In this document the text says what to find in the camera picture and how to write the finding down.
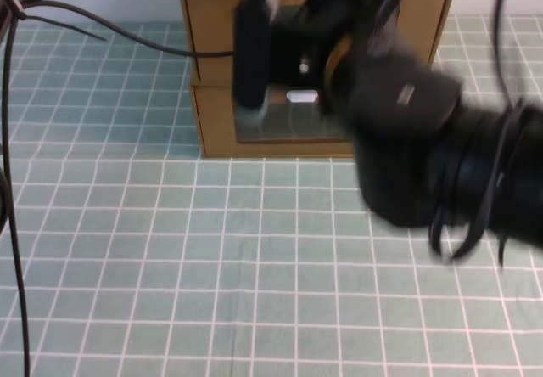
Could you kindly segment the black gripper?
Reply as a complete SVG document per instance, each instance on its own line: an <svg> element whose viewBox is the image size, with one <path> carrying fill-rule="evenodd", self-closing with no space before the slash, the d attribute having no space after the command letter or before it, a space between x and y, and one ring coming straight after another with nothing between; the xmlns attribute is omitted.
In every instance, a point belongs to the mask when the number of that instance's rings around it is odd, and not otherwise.
<svg viewBox="0 0 543 377"><path fill-rule="evenodd" d="M444 0L309 0L272 23L267 0L233 11L232 97L259 109L268 83L312 89L355 131L438 131L461 83L429 68Z"/></svg>

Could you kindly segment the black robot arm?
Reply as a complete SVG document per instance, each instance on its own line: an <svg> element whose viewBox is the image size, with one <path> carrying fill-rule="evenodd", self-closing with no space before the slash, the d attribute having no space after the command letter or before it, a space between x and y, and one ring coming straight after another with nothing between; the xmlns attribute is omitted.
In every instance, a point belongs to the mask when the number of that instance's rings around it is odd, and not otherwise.
<svg viewBox="0 0 543 377"><path fill-rule="evenodd" d="M542 242L542 112L467 105L396 29L401 0L241 0L233 12L232 103L260 122L279 86L319 94L352 142L367 206L398 227L464 225Z"/></svg>

